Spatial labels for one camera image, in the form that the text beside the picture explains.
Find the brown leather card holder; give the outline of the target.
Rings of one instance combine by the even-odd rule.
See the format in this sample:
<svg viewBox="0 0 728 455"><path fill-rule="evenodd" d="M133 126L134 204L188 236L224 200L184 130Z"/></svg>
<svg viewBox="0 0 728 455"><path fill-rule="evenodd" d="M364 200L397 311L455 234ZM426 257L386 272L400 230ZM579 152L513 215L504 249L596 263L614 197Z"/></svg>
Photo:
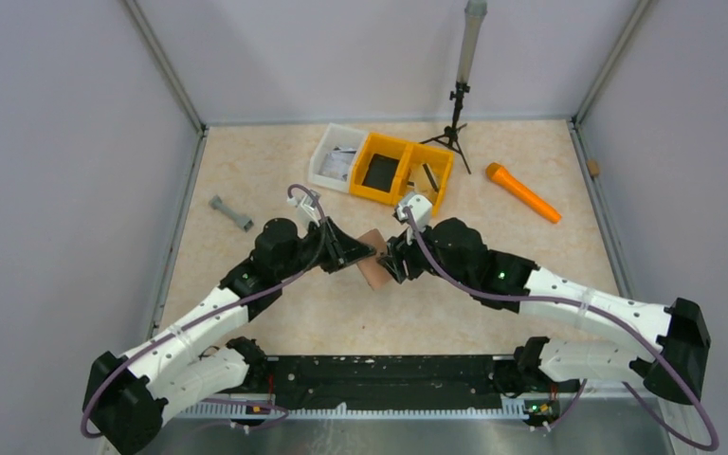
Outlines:
<svg viewBox="0 0 728 455"><path fill-rule="evenodd" d="M373 291L378 291L392 281L392 276L388 269L378 261L388 251L387 242L377 228L373 228L361 235L358 241L372 246L375 250L375 254L372 257L360 261L356 266L370 288Z"/></svg>

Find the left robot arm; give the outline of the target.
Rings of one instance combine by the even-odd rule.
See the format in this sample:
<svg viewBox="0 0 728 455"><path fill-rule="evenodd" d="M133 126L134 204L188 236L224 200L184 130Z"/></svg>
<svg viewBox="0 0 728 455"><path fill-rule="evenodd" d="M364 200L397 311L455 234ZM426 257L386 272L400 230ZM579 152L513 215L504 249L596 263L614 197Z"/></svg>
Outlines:
<svg viewBox="0 0 728 455"><path fill-rule="evenodd" d="M268 221L247 258L189 313L141 345L121 355L106 352L93 362L82 435L104 437L120 453L136 454L181 410L219 391L264 382L265 355L250 339L202 354L258 317L312 268L331 274L375 253L331 218L311 223L304 236L289 219Z"/></svg>

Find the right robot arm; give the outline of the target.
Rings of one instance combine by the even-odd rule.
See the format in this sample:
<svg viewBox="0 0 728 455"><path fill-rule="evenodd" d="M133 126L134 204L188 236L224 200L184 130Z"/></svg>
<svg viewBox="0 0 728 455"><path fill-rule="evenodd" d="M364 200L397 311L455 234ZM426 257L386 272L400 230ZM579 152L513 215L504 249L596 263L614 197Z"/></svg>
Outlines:
<svg viewBox="0 0 728 455"><path fill-rule="evenodd" d="M433 227L401 221L381 263L399 283L428 273L493 310L552 319L598 336L631 355L624 367L673 403L701 399L711 337L701 307L615 296L565 279L534 261L490 249L458 218Z"/></svg>

